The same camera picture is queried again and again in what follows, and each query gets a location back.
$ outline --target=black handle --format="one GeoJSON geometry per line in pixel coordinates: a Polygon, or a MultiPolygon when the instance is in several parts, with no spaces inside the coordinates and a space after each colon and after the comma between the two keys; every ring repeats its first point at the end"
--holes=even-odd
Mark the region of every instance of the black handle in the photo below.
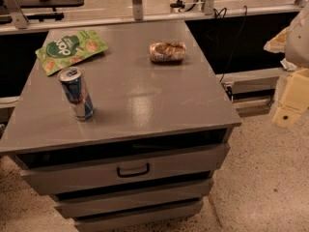
{"type": "Polygon", "coordinates": [[[130,178],[130,177],[136,177],[136,176],[148,174],[150,170],[151,170],[151,167],[148,163],[146,163],[146,170],[145,171],[139,172],[139,173],[134,173],[134,174],[122,174],[120,167],[117,167],[117,175],[120,178],[130,178]]]}

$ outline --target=concrete floor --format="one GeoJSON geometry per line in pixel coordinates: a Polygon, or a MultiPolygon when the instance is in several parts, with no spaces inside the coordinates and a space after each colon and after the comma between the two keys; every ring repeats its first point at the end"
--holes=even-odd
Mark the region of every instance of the concrete floor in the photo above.
{"type": "MultiPolygon", "coordinates": [[[[95,8],[96,1],[86,0],[85,7],[79,10],[95,8]]],[[[113,3],[115,0],[102,1],[110,10],[100,16],[131,14],[129,5],[119,8],[113,3]]],[[[146,12],[167,12],[171,0],[159,1],[158,11],[150,6],[146,12]]],[[[260,6],[283,0],[217,0],[216,3],[222,7],[230,3],[234,7],[249,2],[260,6]]],[[[67,19],[81,17],[69,9],[64,12],[67,19]]],[[[98,16],[98,12],[88,16],[98,16]]],[[[232,150],[213,177],[214,185],[209,197],[204,198],[201,213],[114,232],[309,231],[308,120],[309,112],[306,112],[292,129],[282,132],[270,126],[269,115],[243,118],[242,126],[232,134],[232,150]]],[[[8,157],[0,159],[1,232],[77,231],[73,221],[62,218],[53,205],[49,197],[38,196],[21,180],[18,167],[8,157]]]]}

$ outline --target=cabinet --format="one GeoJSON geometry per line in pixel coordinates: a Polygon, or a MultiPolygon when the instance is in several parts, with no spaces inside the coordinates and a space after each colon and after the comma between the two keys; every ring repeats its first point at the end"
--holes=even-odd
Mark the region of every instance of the cabinet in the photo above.
{"type": "Polygon", "coordinates": [[[240,125],[208,61],[183,21],[92,29],[109,46],[79,65],[95,116],[76,121],[57,77],[36,62],[0,154],[79,231],[198,213],[240,125]],[[152,63],[149,44],[171,40],[185,42],[185,60],[152,63]]]}

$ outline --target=blue can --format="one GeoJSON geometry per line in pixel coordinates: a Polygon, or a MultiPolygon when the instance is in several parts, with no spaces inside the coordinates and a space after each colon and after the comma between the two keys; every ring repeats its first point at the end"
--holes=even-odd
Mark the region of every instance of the blue can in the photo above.
{"type": "Polygon", "coordinates": [[[65,68],[58,73],[58,79],[62,84],[76,119],[85,121],[93,117],[93,103],[81,70],[77,67],[65,68]]]}

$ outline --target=green chip bag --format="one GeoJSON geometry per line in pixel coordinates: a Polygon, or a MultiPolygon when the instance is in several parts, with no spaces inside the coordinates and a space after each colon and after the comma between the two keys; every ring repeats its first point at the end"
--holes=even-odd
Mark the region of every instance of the green chip bag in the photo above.
{"type": "Polygon", "coordinates": [[[51,75],[107,48],[94,30],[84,30],[49,43],[38,49],[36,54],[45,73],[51,75]]]}

